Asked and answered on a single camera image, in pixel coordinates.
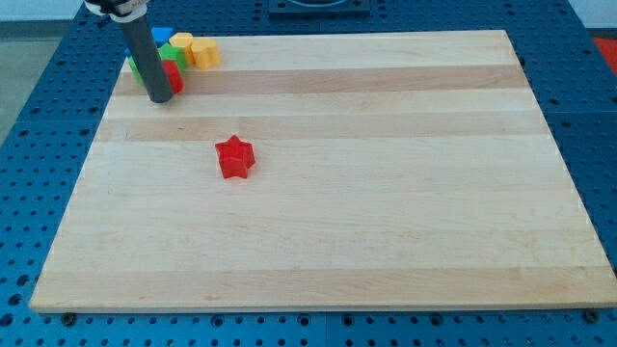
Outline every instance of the blue table surface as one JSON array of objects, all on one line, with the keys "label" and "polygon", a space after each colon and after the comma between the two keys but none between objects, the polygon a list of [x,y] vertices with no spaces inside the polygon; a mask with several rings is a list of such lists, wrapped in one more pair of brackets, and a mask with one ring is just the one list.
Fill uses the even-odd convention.
[{"label": "blue table surface", "polygon": [[[277,18],[268,5],[155,0],[148,17],[199,36],[505,29],[617,266],[616,80],[566,0],[372,0],[370,15]],[[0,347],[617,346],[617,309],[79,314],[69,327],[34,313],[28,301],[124,48],[116,24],[82,8],[0,148]]]}]

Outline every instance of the yellow block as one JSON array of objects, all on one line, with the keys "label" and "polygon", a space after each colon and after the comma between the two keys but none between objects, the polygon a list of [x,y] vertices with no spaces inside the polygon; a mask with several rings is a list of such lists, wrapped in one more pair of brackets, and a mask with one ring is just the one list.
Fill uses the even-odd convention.
[{"label": "yellow block", "polygon": [[193,34],[191,33],[177,33],[170,38],[170,44],[173,47],[182,48],[182,51],[184,51],[184,59],[186,60],[186,64],[190,66],[195,63],[193,51],[191,50],[193,41]]},{"label": "yellow block", "polygon": [[191,45],[195,66],[199,69],[207,69],[221,63],[219,45],[209,38],[195,38]]}]

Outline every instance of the wood grain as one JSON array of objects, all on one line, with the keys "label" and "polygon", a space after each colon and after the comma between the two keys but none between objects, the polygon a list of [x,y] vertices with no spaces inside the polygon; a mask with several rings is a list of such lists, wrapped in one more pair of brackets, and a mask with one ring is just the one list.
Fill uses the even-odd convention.
[{"label": "wood grain", "polygon": [[[122,70],[34,309],[617,305],[502,31],[218,43],[164,105]],[[222,179],[231,134],[249,179]]]}]

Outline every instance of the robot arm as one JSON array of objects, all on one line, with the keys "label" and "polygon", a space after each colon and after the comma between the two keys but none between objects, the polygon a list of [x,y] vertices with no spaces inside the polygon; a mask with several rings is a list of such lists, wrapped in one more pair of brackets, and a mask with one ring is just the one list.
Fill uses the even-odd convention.
[{"label": "robot arm", "polygon": [[109,14],[120,25],[150,100],[161,103],[172,99],[174,92],[146,22],[148,1],[86,0],[86,7],[96,15]]}]

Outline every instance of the red star-shaped block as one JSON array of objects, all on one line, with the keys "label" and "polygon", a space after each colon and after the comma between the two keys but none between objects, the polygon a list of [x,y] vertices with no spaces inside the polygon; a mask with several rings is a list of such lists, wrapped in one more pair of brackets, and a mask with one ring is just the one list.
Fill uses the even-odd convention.
[{"label": "red star-shaped block", "polygon": [[216,144],[215,148],[219,155],[223,178],[234,176],[247,178],[249,176],[249,168],[255,163],[253,145],[242,142],[233,135],[229,140]]}]

